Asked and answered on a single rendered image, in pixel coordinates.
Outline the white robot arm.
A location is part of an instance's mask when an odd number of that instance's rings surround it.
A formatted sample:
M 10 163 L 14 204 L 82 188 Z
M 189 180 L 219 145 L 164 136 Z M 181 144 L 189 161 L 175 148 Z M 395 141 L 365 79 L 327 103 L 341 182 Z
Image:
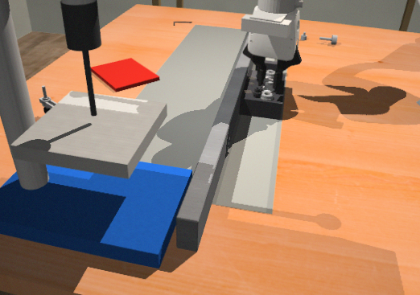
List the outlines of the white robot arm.
M 303 3 L 301 0 L 258 0 L 260 10 L 241 18 L 241 31 L 287 38 L 291 21 L 284 18 L 295 9 L 303 8 Z

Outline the red flat square plate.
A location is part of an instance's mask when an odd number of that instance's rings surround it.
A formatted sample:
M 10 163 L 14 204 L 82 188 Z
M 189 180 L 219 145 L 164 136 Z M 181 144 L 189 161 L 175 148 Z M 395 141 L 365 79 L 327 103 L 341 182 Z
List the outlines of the red flat square plate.
M 159 76 L 132 58 L 91 67 L 91 70 L 115 92 L 159 80 Z

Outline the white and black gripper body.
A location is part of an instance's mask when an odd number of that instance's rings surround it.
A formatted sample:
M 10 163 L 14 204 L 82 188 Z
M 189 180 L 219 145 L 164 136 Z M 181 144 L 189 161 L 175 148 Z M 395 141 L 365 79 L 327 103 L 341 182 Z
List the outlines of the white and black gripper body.
M 297 48 L 299 48 L 299 10 L 288 13 L 285 20 L 292 21 L 290 34 L 287 38 L 250 32 L 248 41 L 249 53 L 271 59 L 292 60 L 296 50 L 296 43 Z

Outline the grey toggle clamp with red handle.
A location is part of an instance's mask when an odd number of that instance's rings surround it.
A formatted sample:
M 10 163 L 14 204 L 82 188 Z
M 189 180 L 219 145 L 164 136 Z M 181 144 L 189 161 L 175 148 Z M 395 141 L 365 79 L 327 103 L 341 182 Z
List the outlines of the grey toggle clamp with red handle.
M 42 90 L 43 90 L 43 97 L 39 98 L 39 103 L 41 103 L 42 106 L 44 107 L 43 108 L 44 113 L 47 113 L 57 103 L 51 100 L 51 97 L 47 96 L 45 86 L 42 86 Z

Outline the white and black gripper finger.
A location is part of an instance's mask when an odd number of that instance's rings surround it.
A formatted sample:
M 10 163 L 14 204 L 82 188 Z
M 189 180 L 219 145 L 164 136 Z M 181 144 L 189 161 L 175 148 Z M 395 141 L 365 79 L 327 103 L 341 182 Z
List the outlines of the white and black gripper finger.
M 276 69 L 276 72 L 274 73 L 273 89 L 276 89 L 278 85 L 281 85 L 283 71 L 285 71 L 290 66 L 301 64 L 301 62 L 302 62 L 302 59 L 301 59 L 301 56 L 299 54 L 299 50 L 297 48 L 297 45 L 296 45 L 294 58 L 292 60 L 283 61 L 283 60 L 278 59 L 277 69 Z
M 256 56 L 256 55 L 250 54 L 248 51 L 248 44 L 246 45 L 242 53 L 246 55 L 248 58 L 250 58 L 253 61 L 253 63 L 256 65 L 258 86 L 262 86 L 263 81 L 266 78 L 265 57 L 263 58 L 262 56 Z

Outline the long grey square bar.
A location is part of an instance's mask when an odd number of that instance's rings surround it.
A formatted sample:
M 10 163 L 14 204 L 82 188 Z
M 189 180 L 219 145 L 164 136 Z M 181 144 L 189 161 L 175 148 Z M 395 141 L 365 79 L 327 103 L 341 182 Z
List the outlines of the long grey square bar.
M 240 111 L 253 61 L 241 51 L 200 159 L 176 216 L 176 247 L 197 252 Z

